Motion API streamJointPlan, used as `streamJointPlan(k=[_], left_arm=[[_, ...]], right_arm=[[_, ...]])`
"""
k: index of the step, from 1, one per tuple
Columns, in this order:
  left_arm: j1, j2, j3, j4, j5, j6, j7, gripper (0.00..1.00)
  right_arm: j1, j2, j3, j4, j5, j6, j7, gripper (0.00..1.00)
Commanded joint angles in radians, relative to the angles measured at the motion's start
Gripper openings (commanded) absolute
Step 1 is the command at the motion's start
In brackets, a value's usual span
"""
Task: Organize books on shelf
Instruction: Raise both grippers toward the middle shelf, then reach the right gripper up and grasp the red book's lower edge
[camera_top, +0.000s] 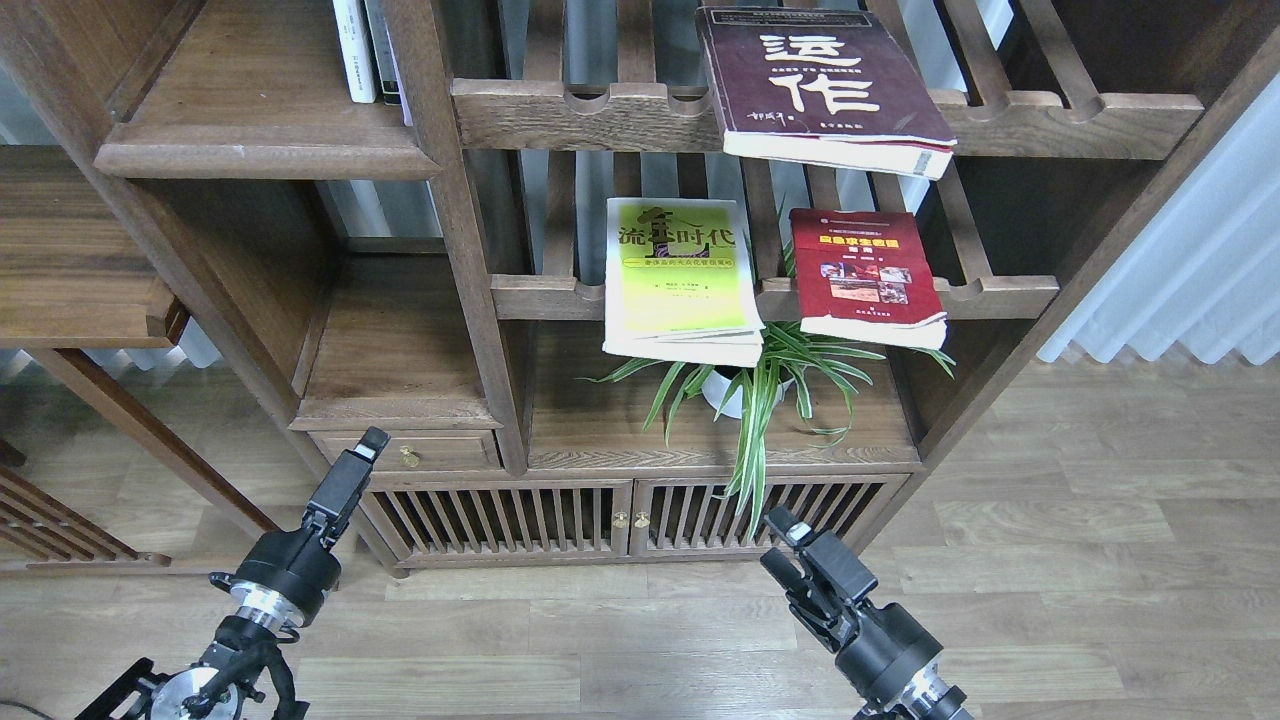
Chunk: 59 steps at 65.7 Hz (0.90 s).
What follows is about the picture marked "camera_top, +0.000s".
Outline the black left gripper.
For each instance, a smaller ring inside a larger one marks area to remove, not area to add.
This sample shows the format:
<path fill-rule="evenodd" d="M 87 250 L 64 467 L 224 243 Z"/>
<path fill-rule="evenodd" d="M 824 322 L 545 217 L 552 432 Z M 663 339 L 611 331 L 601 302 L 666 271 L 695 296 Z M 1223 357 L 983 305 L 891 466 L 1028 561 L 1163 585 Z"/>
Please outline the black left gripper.
<path fill-rule="evenodd" d="M 269 532 L 259 538 L 234 573 L 215 571 L 210 583 L 239 602 L 237 615 L 265 628 L 311 624 L 340 575 L 333 544 L 369 484 L 374 462 L 390 437 L 369 427 L 358 450 L 346 450 L 310 498 L 296 530 Z"/>

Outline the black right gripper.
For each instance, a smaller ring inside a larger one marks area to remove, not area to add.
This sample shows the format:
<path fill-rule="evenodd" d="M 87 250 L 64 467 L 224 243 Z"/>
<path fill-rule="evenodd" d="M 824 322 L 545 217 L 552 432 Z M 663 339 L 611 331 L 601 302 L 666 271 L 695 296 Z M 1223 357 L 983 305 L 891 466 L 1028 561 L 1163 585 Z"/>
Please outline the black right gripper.
<path fill-rule="evenodd" d="M 765 524 L 794 548 L 800 566 L 772 548 L 762 566 L 786 591 L 792 615 L 835 655 L 868 707 L 941 707 L 941 643 L 899 603 L 876 607 L 876 577 L 829 530 L 815 533 L 786 506 Z"/>

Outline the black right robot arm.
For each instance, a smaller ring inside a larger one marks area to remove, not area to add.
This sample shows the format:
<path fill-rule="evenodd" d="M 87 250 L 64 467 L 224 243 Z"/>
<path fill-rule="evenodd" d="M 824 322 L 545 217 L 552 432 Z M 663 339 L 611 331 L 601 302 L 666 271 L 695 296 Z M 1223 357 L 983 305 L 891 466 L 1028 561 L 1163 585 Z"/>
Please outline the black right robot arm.
<path fill-rule="evenodd" d="M 762 565 L 783 587 L 791 614 L 835 655 L 865 703 L 859 719 L 969 719 L 965 693 L 938 674 L 942 644 L 900 603 L 876 607 L 876 575 L 831 530 L 815 532 L 785 506 L 765 524 L 788 544 Z"/>

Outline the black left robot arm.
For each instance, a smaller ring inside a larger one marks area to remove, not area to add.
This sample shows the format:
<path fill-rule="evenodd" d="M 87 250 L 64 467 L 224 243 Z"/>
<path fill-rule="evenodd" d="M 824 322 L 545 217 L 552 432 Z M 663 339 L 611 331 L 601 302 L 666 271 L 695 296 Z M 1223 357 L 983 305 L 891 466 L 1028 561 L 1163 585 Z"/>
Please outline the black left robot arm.
<path fill-rule="evenodd" d="M 343 451 L 308 501 L 300 528 L 259 538 L 233 573 L 209 580 L 233 596 L 239 607 L 223 619 L 210 646 L 177 674 L 154 673 L 140 659 L 105 689 L 79 717 L 238 719 L 247 700 L 262 701 L 253 684 L 268 670 L 278 696 L 275 719 L 302 719 L 308 703 L 297 700 L 293 674 L 280 647 L 296 642 L 312 623 L 340 577 L 332 547 L 369 484 L 372 466 L 390 437 L 371 427 Z"/>

